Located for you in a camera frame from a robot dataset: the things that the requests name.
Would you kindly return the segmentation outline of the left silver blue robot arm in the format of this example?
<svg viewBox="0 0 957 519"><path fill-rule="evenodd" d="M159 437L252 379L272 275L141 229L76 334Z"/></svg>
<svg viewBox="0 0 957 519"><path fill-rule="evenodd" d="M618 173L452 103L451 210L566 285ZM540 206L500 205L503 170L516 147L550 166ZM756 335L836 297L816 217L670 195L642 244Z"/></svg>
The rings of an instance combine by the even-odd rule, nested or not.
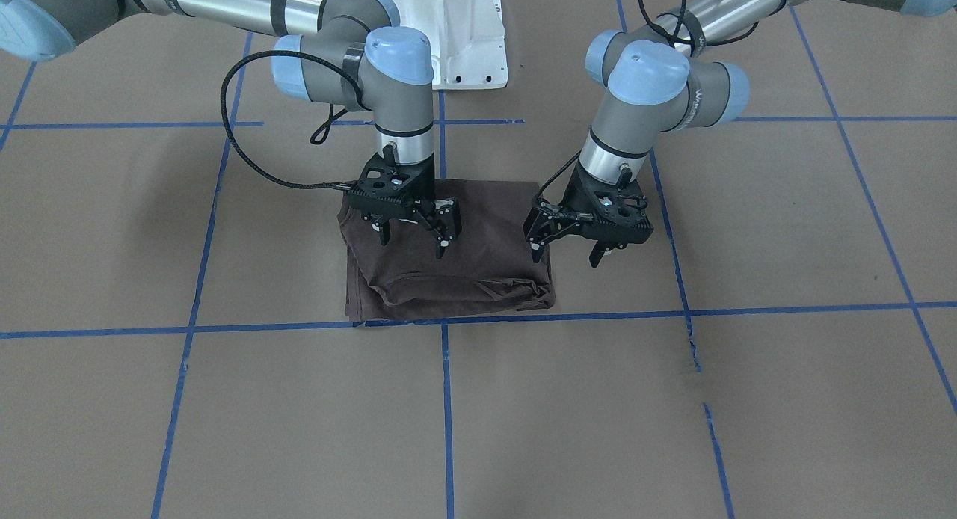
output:
<svg viewBox="0 0 957 519"><path fill-rule="evenodd" d="M708 46L737 42L758 22L810 0L681 0L635 31L604 31L585 55L585 70L604 89L564 196L551 204L537 192L524 222L534 262L565 236L594 241L605 254L649 239L653 225L637 175L662 133L711 127L745 110L751 83L727 62L705 62ZM955 0L838 0L912 16L937 16Z"/></svg>

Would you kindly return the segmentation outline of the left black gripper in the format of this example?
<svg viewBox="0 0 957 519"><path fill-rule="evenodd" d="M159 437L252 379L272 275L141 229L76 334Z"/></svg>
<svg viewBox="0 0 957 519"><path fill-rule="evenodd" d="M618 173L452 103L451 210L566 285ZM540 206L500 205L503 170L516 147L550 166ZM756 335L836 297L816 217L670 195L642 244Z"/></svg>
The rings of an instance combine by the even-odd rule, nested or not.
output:
<svg viewBox="0 0 957 519"><path fill-rule="evenodd" d="M584 236L585 226L594 222L593 208L589 205L587 196L588 182L609 184L595 178L581 165L575 165L561 201L558 204L548 202L547 199L544 199L544 192L568 168L570 168L570 165L559 168L538 188L532 198L529 215L523 223L523 235L524 239L529 241L533 263L541 262L544 253L546 253L547 245L550 245L553 241L563 239L565 236L581 236L588 239ZM613 182L609 185L621 188L621 168L613 168L612 175ZM594 247L589 253L589 264L592 268L597 268L609 251L620 248L621 246L609 245L607 241L595 240Z"/></svg>

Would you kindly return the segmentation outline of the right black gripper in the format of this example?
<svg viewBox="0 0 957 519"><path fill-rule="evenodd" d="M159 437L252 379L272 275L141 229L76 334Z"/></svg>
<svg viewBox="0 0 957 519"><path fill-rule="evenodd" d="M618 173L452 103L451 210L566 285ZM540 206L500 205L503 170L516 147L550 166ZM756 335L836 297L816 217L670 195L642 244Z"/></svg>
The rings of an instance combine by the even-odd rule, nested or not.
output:
<svg viewBox="0 0 957 519"><path fill-rule="evenodd" d="M397 161L385 158L391 165ZM422 171L420 198L416 199L413 216L410 219L382 217L372 215L373 229L379 233L381 246L386 246L392 240L390 220L397 219L416 223L422 226L435 239L435 257L441 259L450 247L452 240L456 240L461 232L461 214L458 200L455 198L440 199L435 192L435 160L431 155L426 160L428 168Z"/></svg>

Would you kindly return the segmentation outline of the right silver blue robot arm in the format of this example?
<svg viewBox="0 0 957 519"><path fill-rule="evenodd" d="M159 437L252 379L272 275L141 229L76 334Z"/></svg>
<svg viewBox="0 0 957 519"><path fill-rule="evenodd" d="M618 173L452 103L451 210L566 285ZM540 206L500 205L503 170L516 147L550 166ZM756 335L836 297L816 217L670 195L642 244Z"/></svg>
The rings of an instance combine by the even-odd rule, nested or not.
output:
<svg viewBox="0 0 957 519"><path fill-rule="evenodd" d="M331 123L350 112L374 117L378 147L359 179L321 188L344 192L383 245L393 220L427 230L438 257L458 238L458 202L438 198L434 188L431 45L423 32L401 25L393 0L2 0L2 49L51 61L144 13L222 22L277 39L270 51L233 65L220 87L233 147L230 82L250 62L268 59L277 89L328 104Z"/></svg>

